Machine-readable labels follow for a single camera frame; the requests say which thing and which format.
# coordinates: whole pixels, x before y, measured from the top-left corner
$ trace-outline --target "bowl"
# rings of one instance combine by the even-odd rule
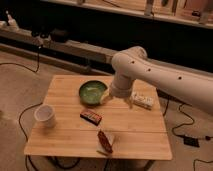
[[[91,80],[85,82],[79,89],[81,102],[87,105],[99,105],[101,96],[106,89],[106,84],[101,81]]]

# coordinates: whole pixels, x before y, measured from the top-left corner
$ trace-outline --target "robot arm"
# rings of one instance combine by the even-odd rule
[[[128,98],[135,79],[144,80],[160,90],[213,114],[213,78],[160,66],[147,61],[142,47],[120,51],[112,58],[116,73],[110,94]]]

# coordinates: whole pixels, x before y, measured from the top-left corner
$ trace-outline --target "paper cup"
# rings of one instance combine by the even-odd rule
[[[49,105],[42,105],[34,113],[36,121],[46,128],[54,127],[56,124],[54,110]]]

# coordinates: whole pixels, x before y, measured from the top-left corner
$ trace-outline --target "cable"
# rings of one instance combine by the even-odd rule
[[[109,164],[109,159],[107,159],[107,160],[106,160],[106,163],[105,163],[105,165],[104,165],[104,171],[106,171],[106,170],[107,170],[107,166],[108,166],[108,164]]]
[[[31,68],[28,68],[22,64],[17,64],[17,63],[13,63],[13,62],[4,62],[4,63],[0,63],[0,66],[1,65],[16,65],[16,66],[19,66],[19,67],[22,67],[22,68],[25,68],[33,73],[37,73],[38,70],[39,70],[39,66],[40,66],[40,49],[42,48],[42,46],[39,46],[38,47],[38,53],[37,53],[37,67],[35,70],[31,69]]]
[[[213,163],[213,161],[204,161],[204,160],[200,160],[200,159],[195,159],[195,160],[193,161],[193,170],[194,170],[194,171],[196,171],[196,162],[202,162],[202,163],[207,163],[207,164]]]
[[[26,133],[26,131],[24,130],[22,124],[21,124],[21,118],[22,118],[23,114],[24,114],[27,110],[32,109],[32,108],[37,107],[37,106],[40,106],[41,104],[42,104],[42,103],[39,103],[39,104],[36,104],[36,105],[32,105],[32,106],[30,106],[30,107],[24,109],[24,110],[21,112],[21,114],[19,115],[18,123],[19,123],[19,126],[20,126],[20,128],[21,128],[22,133],[23,133],[24,136],[25,136],[25,141],[26,141],[26,142],[28,141],[28,136],[27,136],[27,133]],[[38,171],[38,169],[36,168],[36,166],[34,165],[32,159],[31,159],[31,157],[30,157],[30,156],[25,156],[25,167],[26,167],[27,171],[30,171],[30,169],[29,169],[29,167],[28,167],[28,165],[27,165],[27,159],[29,160],[29,162],[30,162],[30,164],[32,165],[33,169],[34,169],[35,171]]]
[[[29,167],[27,165],[27,156],[25,156],[24,163],[25,163],[25,167],[26,167],[27,171],[30,171],[30,169],[29,169]]]
[[[167,110],[168,110],[168,107],[169,107],[169,101],[170,101],[170,96],[168,95],[167,102],[166,102],[166,108],[163,112],[163,116],[166,116],[166,113],[167,113]]]
[[[182,127],[182,126],[185,126],[185,125],[193,125],[193,124],[195,123],[194,118],[192,118],[189,114],[187,114],[187,113],[185,113],[184,111],[181,110],[181,107],[184,106],[184,105],[185,105],[185,103],[180,104],[180,106],[179,106],[179,111],[180,111],[182,114],[184,114],[185,116],[187,116],[188,118],[190,118],[190,119],[191,119],[191,122],[189,122],[189,123],[182,123],[182,124],[180,124],[180,125],[175,126],[175,127],[172,128],[172,133],[173,133],[173,135],[175,135],[176,137],[181,137],[181,138],[183,138],[184,135],[182,135],[182,134],[177,134],[177,133],[175,132],[175,130],[176,130],[177,128]]]
[[[27,133],[26,133],[26,131],[24,130],[22,124],[21,124],[21,118],[22,118],[23,114],[24,114],[27,110],[32,109],[32,108],[37,107],[37,106],[40,106],[41,104],[42,104],[42,103],[38,103],[38,104],[36,104],[36,105],[32,105],[32,106],[30,106],[30,107],[24,109],[24,110],[21,112],[21,114],[19,115],[18,123],[19,123],[19,126],[20,126],[20,128],[21,128],[21,131],[23,132],[23,134],[24,134],[24,136],[25,136],[25,140],[26,140],[26,141],[28,141],[28,136],[27,136]]]
[[[117,4],[113,3],[113,2],[110,2],[110,1],[108,1],[108,0],[102,0],[102,1],[105,2],[105,3],[108,3],[108,4],[110,4],[110,5],[112,5],[112,6],[114,6],[114,7],[121,8],[121,6],[119,6],[119,5],[117,5]]]
[[[33,163],[32,159],[31,159],[31,156],[27,156],[27,158],[28,158],[28,160],[30,161],[30,164],[31,164],[31,166],[33,167],[33,169],[34,169],[35,171],[39,171],[39,170],[37,169],[37,167],[35,166],[35,164]]]
[[[53,164],[55,167],[58,167],[60,169],[63,170],[69,170],[69,169],[73,169],[74,167],[76,167],[78,165],[78,163],[80,162],[80,158],[76,159],[76,162],[73,163],[71,166],[62,166],[59,162],[59,159],[57,157],[54,157],[54,159],[52,157],[46,157],[47,160]]]

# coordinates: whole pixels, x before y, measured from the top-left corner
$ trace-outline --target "wooden table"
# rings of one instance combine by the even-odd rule
[[[79,99],[79,87],[88,80],[100,80],[109,86],[112,79],[111,76],[54,76],[44,103],[54,107],[57,124],[43,129],[35,123],[24,153],[106,158],[96,152],[97,133],[102,129],[115,135],[110,158],[170,160],[172,154],[156,89],[145,82],[137,80],[134,91],[154,98],[151,111],[138,106],[130,109],[122,99],[114,98],[92,109],[102,116],[99,126],[80,118],[85,106]]]

